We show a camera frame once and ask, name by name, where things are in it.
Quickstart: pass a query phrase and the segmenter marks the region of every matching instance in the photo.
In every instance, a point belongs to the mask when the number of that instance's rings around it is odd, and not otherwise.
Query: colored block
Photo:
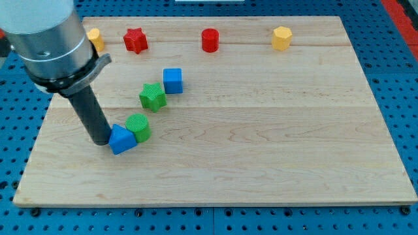
[[[123,36],[123,40],[125,41],[126,50],[133,51],[136,54],[148,49],[146,35],[141,28],[128,29],[126,35]]]
[[[144,89],[139,94],[139,99],[143,108],[149,108],[152,112],[157,112],[160,107],[167,105],[164,91],[160,83],[144,84]]]
[[[151,136],[150,125],[144,114],[133,114],[125,122],[126,129],[130,130],[135,136],[137,143],[147,141]]]
[[[99,29],[92,29],[87,33],[87,37],[93,43],[97,52],[103,51],[105,48],[105,43],[103,42],[102,36],[100,35]]]
[[[164,69],[163,82],[166,94],[183,93],[182,69]]]
[[[288,49],[290,42],[292,41],[292,36],[292,31],[288,27],[280,26],[273,30],[273,49],[281,51]]]
[[[137,145],[135,136],[131,131],[113,124],[112,134],[109,139],[109,146],[113,151],[114,155],[123,153],[124,151],[131,149]]]
[[[216,52],[219,48],[219,32],[216,29],[205,29],[202,32],[202,49],[205,52]]]

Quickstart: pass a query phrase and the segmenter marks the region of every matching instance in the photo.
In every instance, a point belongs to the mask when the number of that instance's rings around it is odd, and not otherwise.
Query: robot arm
[[[88,40],[72,0],[0,0],[0,28],[40,90],[68,98],[92,140],[108,143],[110,126],[89,84],[111,62]]]

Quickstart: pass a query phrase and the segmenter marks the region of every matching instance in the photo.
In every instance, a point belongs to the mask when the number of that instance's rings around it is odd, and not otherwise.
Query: yellow block
[[[273,30],[272,46],[275,50],[284,51],[292,41],[292,31],[288,27],[280,26]]]
[[[100,35],[99,29],[92,29],[87,33],[87,37],[93,43],[94,47],[96,48],[97,52],[103,51],[105,48],[105,43],[103,42],[102,36]]]

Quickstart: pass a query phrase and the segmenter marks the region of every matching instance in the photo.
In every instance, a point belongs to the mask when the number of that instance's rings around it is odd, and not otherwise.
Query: green object
[[[150,125],[144,114],[133,114],[125,122],[126,129],[135,136],[137,143],[147,141],[151,136]]]
[[[157,112],[163,106],[167,105],[164,91],[160,83],[144,84],[144,90],[139,94],[139,99],[143,108],[149,108],[152,112]]]

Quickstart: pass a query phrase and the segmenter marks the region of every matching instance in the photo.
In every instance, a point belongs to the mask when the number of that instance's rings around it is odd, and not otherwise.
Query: blue pegboard
[[[84,16],[340,16],[401,159],[418,190],[418,63],[378,0],[176,5],[77,0]],[[11,200],[51,95],[11,53],[0,70],[0,234],[416,234],[418,207],[21,209]]]

